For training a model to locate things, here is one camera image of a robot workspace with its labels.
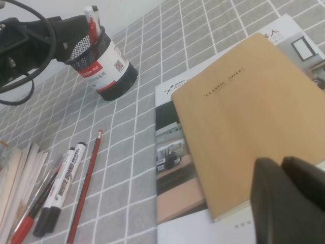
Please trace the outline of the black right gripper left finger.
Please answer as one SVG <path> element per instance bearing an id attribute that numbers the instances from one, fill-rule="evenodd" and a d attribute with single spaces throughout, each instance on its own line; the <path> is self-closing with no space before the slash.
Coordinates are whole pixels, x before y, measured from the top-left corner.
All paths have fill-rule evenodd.
<path id="1" fill-rule="evenodd" d="M 324 243 L 324 203 L 306 198 L 270 158 L 255 162 L 250 203 L 256 243 Z"/>

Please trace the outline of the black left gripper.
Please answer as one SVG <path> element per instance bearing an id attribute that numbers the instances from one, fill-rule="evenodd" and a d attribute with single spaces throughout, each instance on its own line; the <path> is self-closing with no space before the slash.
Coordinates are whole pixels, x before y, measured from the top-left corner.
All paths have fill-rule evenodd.
<path id="1" fill-rule="evenodd" d="M 17 18 L 1 21 L 1 86 L 38 69 L 46 60 L 56 59 L 65 63 L 76 44 L 88 35 L 88 22 L 84 15 L 62 19 L 59 16 L 46 19 L 54 31 L 53 57 L 50 35 L 43 21 L 21 22 Z"/>

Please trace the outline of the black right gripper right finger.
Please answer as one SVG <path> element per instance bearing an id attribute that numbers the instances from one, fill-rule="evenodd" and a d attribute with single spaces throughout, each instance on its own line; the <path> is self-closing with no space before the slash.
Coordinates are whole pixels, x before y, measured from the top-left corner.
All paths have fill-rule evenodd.
<path id="1" fill-rule="evenodd" d="M 324 203 L 323 170 L 295 157 L 285 157 L 281 168 L 306 198 L 313 203 Z"/>

